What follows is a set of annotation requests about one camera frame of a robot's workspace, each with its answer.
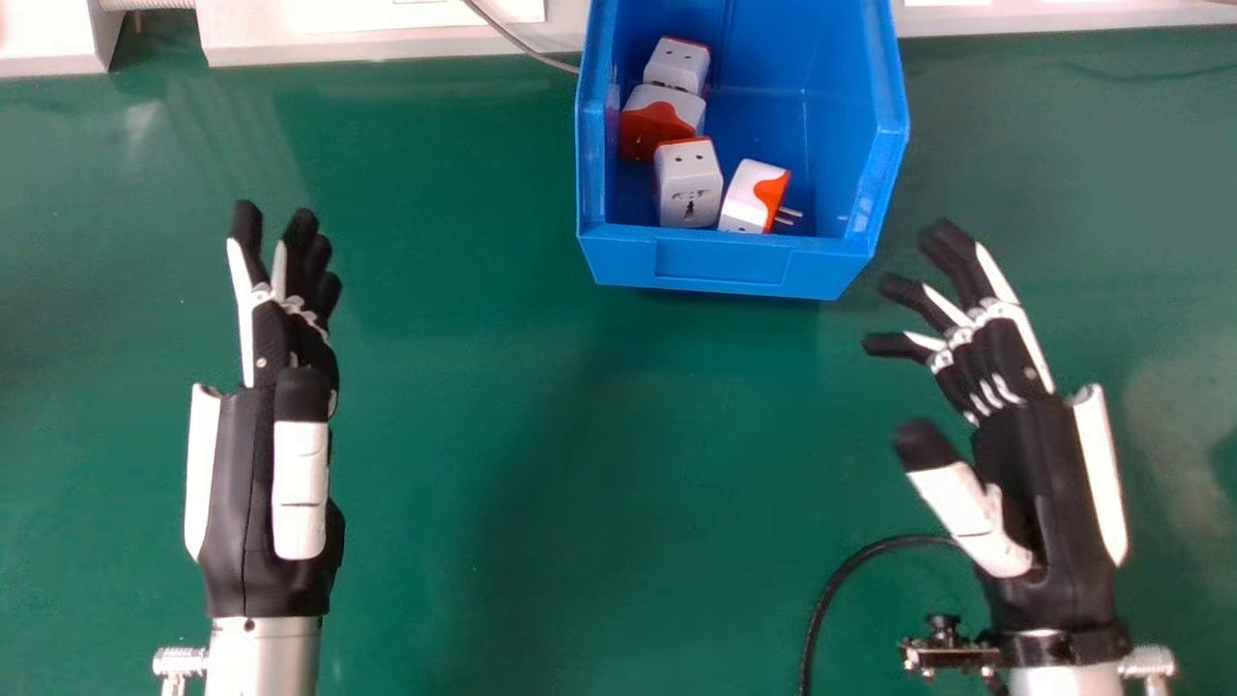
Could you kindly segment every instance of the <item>gray cable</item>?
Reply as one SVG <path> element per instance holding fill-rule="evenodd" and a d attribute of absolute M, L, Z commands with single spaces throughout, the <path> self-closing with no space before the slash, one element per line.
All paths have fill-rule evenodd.
<path fill-rule="evenodd" d="M 500 35 L 502 35 L 503 38 L 506 38 L 507 41 L 510 41 L 512 43 L 512 46 L 515 46 L 516 48 L 520 48 L 521 51 L 523 51 L 529 58 L 532 58 L 534 61 L 538 61 L 541 63 L 546 63 L 547 66 L 549 66 L 552 68 L 558 68 L 558 69 L 560 69 L 560 70 L 563 70 L 565 73 L 580 74 L 580 68 L 573 66 L 571 63 L 564 63 L 563 61 L 555 61 L 554 58 L 550 58 L 549 56 L 547 56 L 547 54 L 542 53 L 541 51 L 537 51 L 532 46 L 524 43 L 523 38 L 520 38 L 515 33 L 511 33 L 511 31 L 508 31 L 507 27 L 505 27 L 501 23 L 499 23 L 499 20 L 494 19 L 490 15 L 490 12 L 486 12 L 485 10 L 482 10 L 481 6 L 476 4 L 476 0 L 460 0 L 460 2 L 464 2 L 465 5 L 468 5 L 469 10 L 473 10 L 474 12 L 476 12 L 476 15 L 479 17 L 481 17 L 482 20 L 485 20 L 485 23 L 490 25 L 490 27 L 494 28 L 494 31 L 496 31 Z"/>
<path fill-rule="evenodd" d="M 131 10 L 192 10 L 198 0 L 99 0 L 104 12 L 129 12 Z"/>

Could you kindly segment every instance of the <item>blue container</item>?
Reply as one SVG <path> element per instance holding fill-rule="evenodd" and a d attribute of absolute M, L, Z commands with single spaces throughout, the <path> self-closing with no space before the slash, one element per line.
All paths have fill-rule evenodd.
<path fill-rule="evenodd" d="M 785 232 L 657 225 L 618 112 L 662 35 L 713 51 L 704 132 L 790 169 Z M 836 299 L 876 251 L 909 135 L 887 0 L 594 0 L 576 93 L 576 234 L 602 284 Z"/>

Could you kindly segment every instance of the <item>robot's right hand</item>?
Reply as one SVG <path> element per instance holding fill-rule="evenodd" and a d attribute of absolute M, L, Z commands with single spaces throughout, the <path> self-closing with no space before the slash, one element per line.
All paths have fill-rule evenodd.
<path fill-rule="evenodd" d="M 329 498 L 339 368 L 327 328 L 341 284 L 307 209 L 270 273 L 261 246 L 261 211 L 238 202 L 226 250 L 242 383 L 226 396 L 193 387 L 184 544 L 210 617 L 320 617 L 344 556 L 344 517 Z"/>
<path fill-rule="evenodd" d="M 882 293 L 940 335 L 870 334 L 863 346 L 930 368 L 976 427 L 975 466 L 920 419 L 896 436 L 908 477 L 976 562 L 997 632 L 1118 624 L 1113 575 L 1127 538 L 1102 391 L 1056 393 L 1027 312 L 982 244 L 941 220 L 920 248 L 965 309 L 928 284 L 888 276 Z"/>

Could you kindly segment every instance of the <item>green table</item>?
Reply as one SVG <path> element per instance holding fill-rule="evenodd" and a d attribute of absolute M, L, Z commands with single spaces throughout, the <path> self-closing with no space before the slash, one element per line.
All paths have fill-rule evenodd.
<path fill-rule="evenodd" d="M 152 650 L 205 639 L 186 407 L 238 375 L 238 197 L 315 208 L 346 284 L 323 695 L 788 694 L 833 567 L 936 529 L 888 438 L 964 429 L 857 341 L 908 325 L 875 278 L 927 274 L 941 214 L 1004 262 L 1058 382 L 1110 391 L 1134 633 L 1179 694 L 1231 681 L 1232 30 L 905 42 L 881 251 L 810 304 L 594 286 L 573 85 L 531 61 L 209 70 L 183 19 L 145 25 L 109 77 L 0 85 L 0 692 L 153 695 Z M 957 558 L 865 570 L 819 694 L 978 694 L 899 673 L 934 609 L 982 626 Z"/>

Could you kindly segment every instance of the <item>robotic arm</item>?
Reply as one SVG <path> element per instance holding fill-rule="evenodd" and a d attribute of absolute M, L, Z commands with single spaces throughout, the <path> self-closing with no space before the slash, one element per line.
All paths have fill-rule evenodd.
<path fill-rule="evenodd" d="M 235 394 L 190 397 L 184 544 L 202 569 L 207 650 L 163 648 L 165 696 L 190 676 L 207 696 L 312 696 L 322 618 L 344 556 L 344 517 L 329 498 L 339 367 L 328 319 L 339 278 L 318 219 L 301 209 L 261 258 L 262 214 L 236 203 L 228 265 L 240 321 Z"/>
<path fill-rule="evenodd" d="M 1128 550 L 1117 459 L 1103 391 L 1063 398 L 1018 295 L 988 250 L 948 220 L 920 237 L 965 310 L 933 287 L 888 276 L 881 292 L 923 315 L 939 336 L 870 334 L 871 356 L 929 368 L 976 428 L 975 465 L 927 420 L 904 424 L 894 448 L 907 477 L 971 558 L 991 609 L 978 643 L 933 617 L 933 633 L 903 642 L 904 665 L 1009 670 L 1014 696 L 1119 696 L 1122 676 L 1154 676 L 1166 694 L 1164 649 L 1132 651 L 1113 598 Z"/>

